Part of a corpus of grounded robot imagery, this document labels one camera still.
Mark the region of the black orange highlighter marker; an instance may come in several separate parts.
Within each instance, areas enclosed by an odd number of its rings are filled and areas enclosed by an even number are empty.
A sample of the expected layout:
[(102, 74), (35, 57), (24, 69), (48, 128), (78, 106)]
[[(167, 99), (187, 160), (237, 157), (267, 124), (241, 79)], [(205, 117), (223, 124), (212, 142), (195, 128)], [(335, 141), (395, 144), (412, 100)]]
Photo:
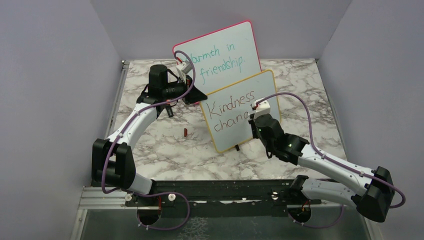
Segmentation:
[(167, 111), (168, 117), (172, 118), (174, 116), (173, 105), (168, 105), (165, 109)]

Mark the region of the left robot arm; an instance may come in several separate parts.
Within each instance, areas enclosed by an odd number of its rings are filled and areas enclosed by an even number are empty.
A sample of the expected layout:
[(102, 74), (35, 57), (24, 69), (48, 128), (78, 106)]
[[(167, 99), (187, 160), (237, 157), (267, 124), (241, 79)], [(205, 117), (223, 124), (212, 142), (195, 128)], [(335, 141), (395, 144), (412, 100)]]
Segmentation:
[(144, 205), (152, 205), (157, 200), (157, 191), (152, 188), (154, 181), (136, 171), (133, 148), (146, 129), (167, 110), (170, 117), (172, 102), (182, 100), (190, 105), (207, 99), (207, 96), (194, 86), (189, 76), (193, 66), (182, 62), (176, 67), (176, 81), (169, 82), (173, 72), (165, 65), (150, 67), (148, 84), (136, 100), (134, 110), (124, 123), (106, 139), (98, 138), (92, 145), (91, 178), (102, 188), (112, 186), (138, 193)]

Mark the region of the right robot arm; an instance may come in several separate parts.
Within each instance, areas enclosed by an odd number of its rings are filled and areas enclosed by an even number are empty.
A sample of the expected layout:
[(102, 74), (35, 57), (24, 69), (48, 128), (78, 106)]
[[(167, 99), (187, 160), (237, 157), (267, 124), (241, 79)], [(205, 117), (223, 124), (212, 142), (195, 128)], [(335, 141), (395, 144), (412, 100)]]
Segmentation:
[(289, 199), (326, 200), (354, 207), (363, 217), (374, 222), (386, 220), (395, 190), (388, 169), (362, 167), (314, 149), (305, 138), (285, 133), (278, 120), (269, 113), (249, 116), (252, 136), (259, 139), (267, 158), (306, 167), (332, 179), (329, 183), (311, 177), (297, 177), (288, 190)]

